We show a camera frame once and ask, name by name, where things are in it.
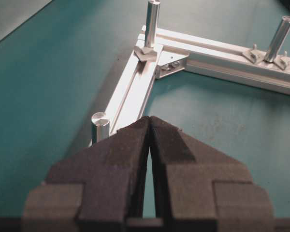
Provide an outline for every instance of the green work surface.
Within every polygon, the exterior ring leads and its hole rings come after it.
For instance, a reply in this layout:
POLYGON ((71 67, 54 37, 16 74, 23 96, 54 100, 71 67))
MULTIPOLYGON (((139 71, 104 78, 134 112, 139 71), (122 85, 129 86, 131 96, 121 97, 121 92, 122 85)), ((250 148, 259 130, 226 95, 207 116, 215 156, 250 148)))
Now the green work surface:
MULTIPOLYGON (((104 111, 146 6, 55 0, 0 42, 0 216, 20 216, 50 166, 87 146, 90 115, 104 111)), ((266 50, 287 14, 276 0, 166 0, 159 27, 266 50)), ((290 35, 283 49, 290 55, 290 35)), ((145 114, 243 161, 276 216, 290 217, 290 96, 181 72, 155 82, 145 114)), ((148 178, 146 217, 153 202, 148 178)))

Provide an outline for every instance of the aluminum cylinder post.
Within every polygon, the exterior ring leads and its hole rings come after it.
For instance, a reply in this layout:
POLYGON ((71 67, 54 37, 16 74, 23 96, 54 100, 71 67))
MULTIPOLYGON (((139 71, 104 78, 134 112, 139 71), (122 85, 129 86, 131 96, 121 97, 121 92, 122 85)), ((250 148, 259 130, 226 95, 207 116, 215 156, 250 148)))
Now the aluminum cylinder post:
POLYGON ((264 60, 267 62, 273 62, 278 55, 285 38, 290 31, 290 16, 283 16, 279 24, 279 27, 271 41, 269 49, 266 52, 264 60))
POLYGON ((149 0, 146 17, 145 47, 153 48, 155 45, 156 30, 158 27, 160 0, 149 0))
POLYGON ((98 112, 91 117, 92 144, 95 144, 110 136, 110 120, 106 113, 98 112))

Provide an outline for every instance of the black rubber jaw pad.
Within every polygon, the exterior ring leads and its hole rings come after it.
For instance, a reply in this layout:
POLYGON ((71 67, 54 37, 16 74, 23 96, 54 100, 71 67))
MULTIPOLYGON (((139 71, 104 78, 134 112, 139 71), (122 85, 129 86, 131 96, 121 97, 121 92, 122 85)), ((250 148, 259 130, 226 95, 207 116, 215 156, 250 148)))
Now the black rubber jaw pad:
POLYGON ((121 231, 143 211, 149 118, 143 117, 50 169, 47 184, 83 183, 78 219, 91 229, 121 231))
POLYGON ((164 219, 170 231, 200 229, 212 232, 236 228, 240 232, 245 231, 243 225, 250 225, 248 228, 252 231, 259 231, 258 225, 266 225, 266 231, 273 228, 273 210, 265 191, 262 192, 263 208, 249 208, 231 201, 230 204, 236 206, 232 211, 235 213, 219 213, 225 208, 217 204, 216 194, 219 199, 223 199, 226 194, 221 190, 224 184, 229 186, 229 183, 233 183, 236 187, 248 185, 252 189, 249 192, 251 202, 260 203, 256 198, 258 191, 255 190, 259 187, 253 185, 244 164, 191 138, 157 117, 151 117, 150 123, 156 214, 164 219), (218 185, 216 191, 214 185, 217 181, 223 184, 218 185), (257 210, 266 217, 247 217, 247 214, 257 210))

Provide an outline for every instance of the metal rod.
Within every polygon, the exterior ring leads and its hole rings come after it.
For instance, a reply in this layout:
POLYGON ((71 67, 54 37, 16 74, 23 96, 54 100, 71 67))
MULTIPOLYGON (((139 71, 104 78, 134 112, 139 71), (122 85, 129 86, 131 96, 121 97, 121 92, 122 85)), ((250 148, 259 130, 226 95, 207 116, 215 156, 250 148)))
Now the metal rod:
POLYGON ((158 26, 160 0, 149 0, 146 17, 145 47, 153 48, 155 45, 156 30, 158 26))
POLYGON ((110 136, 110 120, 106 113, 97 112, 91 117, 92 144, 110 136))
POLYGON ((290 16, 283 16, 280 25, 271 41, 269 49, 265 55, 264 60, 267 62, 273 62, 279 53, 279 50, 284 43, 290 31, 290 16))

